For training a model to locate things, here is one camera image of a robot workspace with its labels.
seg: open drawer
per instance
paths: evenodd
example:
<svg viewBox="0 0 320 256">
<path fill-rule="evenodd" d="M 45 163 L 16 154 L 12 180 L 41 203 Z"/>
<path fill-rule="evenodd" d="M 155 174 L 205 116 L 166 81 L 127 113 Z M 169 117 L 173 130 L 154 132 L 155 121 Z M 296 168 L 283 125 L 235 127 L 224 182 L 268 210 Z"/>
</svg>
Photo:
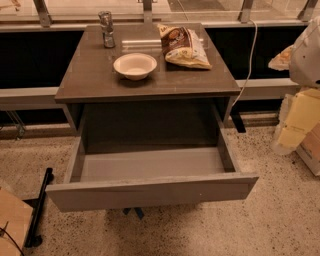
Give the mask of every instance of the open drawer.
<svg viewBox="0 0 320 256">
<path fill-rule="evenodd" d="M 245 199 L 242 173 L 212 99 L 87 104 L 64 184 L 47 186 L 61 211 Z"/>
</svg>

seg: plastic bag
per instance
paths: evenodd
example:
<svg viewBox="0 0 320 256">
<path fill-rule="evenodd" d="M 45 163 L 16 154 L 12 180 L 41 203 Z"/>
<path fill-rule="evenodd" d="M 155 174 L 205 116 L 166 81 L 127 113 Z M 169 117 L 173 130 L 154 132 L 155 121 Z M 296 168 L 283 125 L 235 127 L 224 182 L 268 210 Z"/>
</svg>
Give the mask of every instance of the plastic bag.
<svg viewBox="0 0 320 256">
<path fill-rule="evenodd" d="M 162 51 L 167 62 L 189 68 L 212 68 L 194 30 L 160 24 L 158 28 Z"/>
</svg>

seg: white bowl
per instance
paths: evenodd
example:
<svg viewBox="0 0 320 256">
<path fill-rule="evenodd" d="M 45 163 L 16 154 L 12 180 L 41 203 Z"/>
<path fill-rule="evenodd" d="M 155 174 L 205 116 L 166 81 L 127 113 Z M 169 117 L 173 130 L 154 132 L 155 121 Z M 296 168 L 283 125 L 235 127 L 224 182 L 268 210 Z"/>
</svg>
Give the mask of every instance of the white bowl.
<svg viewBox="0 0 320 256">
<path fill-rule="evenodd" d="M 157 67 L 157 61 L 147 54 L 130 53 L 116 59 L 113 67 L 126 78 L 136 81 L 146 78 Z"/>
</svg>

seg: metal rail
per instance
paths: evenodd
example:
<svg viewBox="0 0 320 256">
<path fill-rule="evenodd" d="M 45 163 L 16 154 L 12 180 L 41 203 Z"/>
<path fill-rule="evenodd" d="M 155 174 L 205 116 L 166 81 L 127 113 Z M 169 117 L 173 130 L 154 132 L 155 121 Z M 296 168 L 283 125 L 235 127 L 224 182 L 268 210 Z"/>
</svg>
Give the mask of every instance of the metal rail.
<svg viewBox="0 0 320 256">
<path fill-rule="evenodd" d="M 36 6 L 40 24 L 42 27 L 50 27 L 52 24 L 51 16 L 48 12 L 46 3 L 44 0 L 33 0 L 34 5 Z"/>
</svg>

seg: speckled floor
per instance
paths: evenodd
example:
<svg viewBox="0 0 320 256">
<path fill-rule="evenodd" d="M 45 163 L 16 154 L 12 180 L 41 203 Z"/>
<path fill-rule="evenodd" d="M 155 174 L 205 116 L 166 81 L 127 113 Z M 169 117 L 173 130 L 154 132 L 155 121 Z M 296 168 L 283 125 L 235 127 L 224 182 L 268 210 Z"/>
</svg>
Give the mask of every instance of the speckled floor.
<svg viewBox="0 0 320 256">
<path fill-rule="evenodd" d="M 62 182 L 74 137 L 64 125 L 0 131 L 0 186 L 25 199 L 37 196 L 47 167 Z M 320 179 L 296 153 L 270 150 L 274 127 L 248 127 L 228 136 L 243 171 L 260 179 L 244 201 L 60 213 L 46 200 L 43 244 L 25 255 L 320 255 Z"/>
</svg>

